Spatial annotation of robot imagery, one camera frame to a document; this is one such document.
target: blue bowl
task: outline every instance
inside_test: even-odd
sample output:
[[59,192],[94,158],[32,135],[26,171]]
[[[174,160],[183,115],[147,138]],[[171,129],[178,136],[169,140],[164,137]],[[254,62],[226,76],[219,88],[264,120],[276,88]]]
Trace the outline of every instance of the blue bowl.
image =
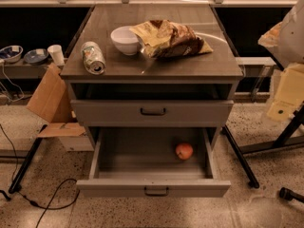
[[34,49],[29,51],[24,60],[31,65],[41,65],[48,60],[48,51],[46,49]]
[[16,63],[20,60],[23,48],[20,46],[9,46],[0,49],[0,58],[7,63]]

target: aluminum can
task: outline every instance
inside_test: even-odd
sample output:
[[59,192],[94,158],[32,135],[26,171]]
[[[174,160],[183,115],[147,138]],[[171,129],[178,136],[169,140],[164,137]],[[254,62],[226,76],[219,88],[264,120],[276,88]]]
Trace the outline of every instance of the aluminum can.
[[81,48],[85,69],[91,74],[105,72],[105,57],[95,42],[85,42]]

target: bowl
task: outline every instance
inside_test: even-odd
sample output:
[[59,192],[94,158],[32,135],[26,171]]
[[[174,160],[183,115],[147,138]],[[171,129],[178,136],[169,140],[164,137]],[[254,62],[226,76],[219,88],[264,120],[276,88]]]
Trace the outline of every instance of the bowl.
[[46,49],[38,48],[30,50],[25,56],[24,60],[31,65],[37,66],[45,63],[48,60],[48,51]]
[[7,63],[16,63],[20,60],[23,48],[20,46],[8,46],[0,49],[0,58]]
[[115,48],[128,56],[135,55],[141,49],[139,39],[129,28],[130,26],[120,27],[111,32],[111,39]]

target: red apple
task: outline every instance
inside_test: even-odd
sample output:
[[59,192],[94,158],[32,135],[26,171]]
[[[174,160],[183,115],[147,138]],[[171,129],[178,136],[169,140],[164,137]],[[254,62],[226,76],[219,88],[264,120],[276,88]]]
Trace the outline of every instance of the red apple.
[[193,154],[193,147],[188,142],[181,142],[176,146],[175,152],[181,160],[188,160]]

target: white bowl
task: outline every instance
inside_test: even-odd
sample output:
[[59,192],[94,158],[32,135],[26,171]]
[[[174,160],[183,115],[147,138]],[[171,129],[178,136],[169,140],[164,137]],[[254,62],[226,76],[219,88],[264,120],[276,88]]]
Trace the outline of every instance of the white bowl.
[[128,56],[135,55],[141,49],[139,39],[129,28],[120,27],[111,32],[111,39],[115,48]]
[[21,59],[23,48],[20,46],[9,46],[0,49],[0,58],[7,63],[16,63]]

